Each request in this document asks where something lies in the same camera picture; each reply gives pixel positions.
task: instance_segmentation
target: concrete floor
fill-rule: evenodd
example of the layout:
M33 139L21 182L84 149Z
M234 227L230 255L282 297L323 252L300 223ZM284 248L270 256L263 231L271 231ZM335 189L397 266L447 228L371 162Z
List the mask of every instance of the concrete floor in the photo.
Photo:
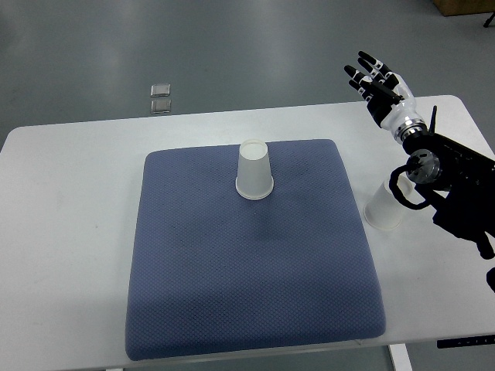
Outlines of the concrete floor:
M359 100L343 66L365 50L416 96L460 97L495 148L488 16L444 18L431 0L0 0L0 146L19 126L149 116L161 82L172 84L171 114ZM408 350L415 371L495 365L491 345ZM167 369L392 365L376 348Z

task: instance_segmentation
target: paper cup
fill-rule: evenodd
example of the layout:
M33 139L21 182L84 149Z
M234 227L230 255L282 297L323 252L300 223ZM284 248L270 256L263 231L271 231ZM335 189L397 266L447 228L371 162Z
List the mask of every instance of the paper cup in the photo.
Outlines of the paper cup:
M366 221L379 230L393 230L402 221L406 207L401 205L392 194L388 186L389 179L385 180L375 192L373 198L364 207ZM399 189L404 196L412 192L412 184L403 175L399 176Z
M239 147L237 192L245 199L263 199L273 190L268 146L258 139L248 139Z

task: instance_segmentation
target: blue seat cushion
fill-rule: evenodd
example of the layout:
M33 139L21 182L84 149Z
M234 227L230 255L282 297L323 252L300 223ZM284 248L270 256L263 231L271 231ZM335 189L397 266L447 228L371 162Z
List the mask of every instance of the blue seat cushion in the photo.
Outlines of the blue seat cushion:
M238 145L145 161L126 351L156 359L383 334L381 290L330 140L268 143L273 192L235 189Z

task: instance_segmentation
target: robotic hand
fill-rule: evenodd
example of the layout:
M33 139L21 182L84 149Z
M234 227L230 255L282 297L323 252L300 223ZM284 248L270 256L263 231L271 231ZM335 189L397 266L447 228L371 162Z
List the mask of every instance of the robotic hand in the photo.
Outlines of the robotic hand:
M359 52L358 63L370 74L352 66L344 69L349 85L368 102L367 109L379 127L389 130L410 155L406 165L391 173L390 189L410 209L433 206L433 223L458 238L476 243L483 259L495 257L486 233L495 237L495 162L447 137L435 133L436 106L429 129L416 112L416 101L402 77L381 61ZM425 199L409 202L397 186L406 172ZM447 191L447 197L435 190ZM495 268L486 275L495 291Z

